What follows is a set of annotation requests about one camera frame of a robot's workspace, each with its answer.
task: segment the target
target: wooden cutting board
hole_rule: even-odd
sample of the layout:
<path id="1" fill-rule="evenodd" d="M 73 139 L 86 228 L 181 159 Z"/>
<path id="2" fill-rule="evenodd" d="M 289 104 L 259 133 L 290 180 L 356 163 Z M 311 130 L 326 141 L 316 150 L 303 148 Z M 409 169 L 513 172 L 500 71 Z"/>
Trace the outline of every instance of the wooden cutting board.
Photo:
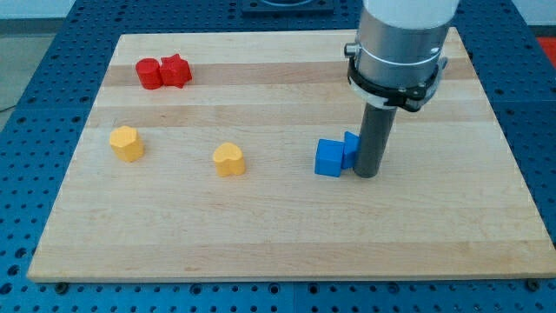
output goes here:
<path id="1" fill-rule="evenodd" d="M 399 111 L 380 174 L 317 176 L 319 138 L 358 132 L 353 30 L 124 35 L 28 273 L 36 282 L 556 276 L 556 252 L 455 29 L 437 95 Z M 194 81 L 144 90 L 180 53 Z M 109 133 L 146 145 L 116 159 Z M 213 151 L 239 145 L 243 176 Z"/>

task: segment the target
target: yellow block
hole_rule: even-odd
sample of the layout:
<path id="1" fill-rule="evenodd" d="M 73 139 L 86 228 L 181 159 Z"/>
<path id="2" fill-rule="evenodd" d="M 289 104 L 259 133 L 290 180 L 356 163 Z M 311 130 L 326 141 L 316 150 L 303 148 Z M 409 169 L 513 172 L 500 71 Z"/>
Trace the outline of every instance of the yellow block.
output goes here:
<path id="1" fill-rule="evenodd" d="M 216 174 L 225 177 L 231 174 L 245 173 L 245 161 L 242 150 L 233 143 L 223 143 L 212 155 L 215 162 Z"/>
<path id="2" fill-rule="evenodd" d="M 137 129 L 122 126 L 110 133 L 110 146 L 116 157 L 125 162 L 133 162 L 142 157 L 144 147 Z"/>

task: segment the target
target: blue block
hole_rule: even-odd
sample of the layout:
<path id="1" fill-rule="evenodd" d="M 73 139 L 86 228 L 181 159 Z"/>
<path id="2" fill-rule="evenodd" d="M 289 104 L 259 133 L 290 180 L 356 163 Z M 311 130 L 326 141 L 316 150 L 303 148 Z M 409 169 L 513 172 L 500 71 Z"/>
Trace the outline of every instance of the blue block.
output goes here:
<path id="1" fill-rule="evenodd" d="M 359 136 L 346 131 L 344 133 L 344 152 L 341 159 L 341 168 L 343 170 L 354 167 L 355 157 L 357 157 L 357 149 L 359 147 Z"/>
<path id="2" fill-rule="evenodd" d="M 341 173 L 341 159 L 344 153 L 344 143 L 319 139 L 314 161 L 314 173 L 319 175 L 339 177 Z"/>

